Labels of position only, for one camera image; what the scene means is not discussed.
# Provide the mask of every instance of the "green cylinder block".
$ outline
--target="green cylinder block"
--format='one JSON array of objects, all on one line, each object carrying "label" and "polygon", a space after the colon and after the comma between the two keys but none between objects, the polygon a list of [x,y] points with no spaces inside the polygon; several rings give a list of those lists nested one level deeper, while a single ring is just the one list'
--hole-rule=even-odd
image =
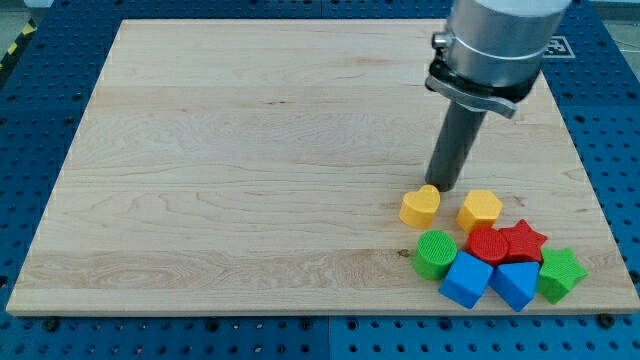
[{"label": "green cylinder block", "polygon": [[420,236],[413,256],[413,269],[428,280],[440,280],[449,271],[458,248],[444,231],[432,230]]}]

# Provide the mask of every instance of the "metal cylinder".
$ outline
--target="metal cylinder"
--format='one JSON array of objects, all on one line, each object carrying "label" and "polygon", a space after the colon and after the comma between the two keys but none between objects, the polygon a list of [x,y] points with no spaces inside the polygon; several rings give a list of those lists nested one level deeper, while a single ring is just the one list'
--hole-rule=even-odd
[{"label": "metal cylinder", "polygon": [[455,0],[445,62],[477,84],[506,87],[537,74],[571,0]]},{"label": "metal cylinder", "polygon": [[453,188],[485,115],[451,102],[427,168],[427,184],[443,192]]}]

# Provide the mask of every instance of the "blue pegboard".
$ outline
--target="blue pegboard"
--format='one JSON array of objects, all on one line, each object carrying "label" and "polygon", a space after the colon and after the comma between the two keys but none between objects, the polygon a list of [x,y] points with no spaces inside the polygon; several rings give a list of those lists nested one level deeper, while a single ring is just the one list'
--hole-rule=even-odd
[{"label": "blue pegboard", "polygon": [[[58,0],[0,92],[2,310],[122,19],[443,18],[449,7],[449,0]],[[640,85],[588,2],[574,0],[558,33],[576,58],[548,59],[544,74],[640,281]],[[639,315],[16,319],[2,311],[0,359],[636,358],[639,327]]]}]

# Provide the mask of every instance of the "wood grain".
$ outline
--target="wood grain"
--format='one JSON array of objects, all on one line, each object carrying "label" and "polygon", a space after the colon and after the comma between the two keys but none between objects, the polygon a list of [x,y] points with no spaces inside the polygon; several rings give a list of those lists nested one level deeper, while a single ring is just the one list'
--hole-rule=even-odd
[{"label": "wood grain", "polygon": [[[18,316],[513,315],[419,278],[397,218],[447,100],[424,89],[442,21],[124,21],[8,311]],[[433,227],[472,188],[573,247],[586,278],[521,314],[635,312],[618,248],[543,78],[489,115]]]}]

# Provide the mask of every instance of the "blue block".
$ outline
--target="blue block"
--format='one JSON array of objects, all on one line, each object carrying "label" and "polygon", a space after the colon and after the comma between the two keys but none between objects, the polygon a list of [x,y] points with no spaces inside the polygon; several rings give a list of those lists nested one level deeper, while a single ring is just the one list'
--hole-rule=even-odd
[{"label": "blue block", "polygon": [[535,261],[503,264],[493,273],[489,285],[513,310],[520,312],[535,296],[539,269]]},{"label": "blue block", "polygon": [[459,251],[444,278],[440,293],[467,309],[478,302],[493,273],[493,266]]}]

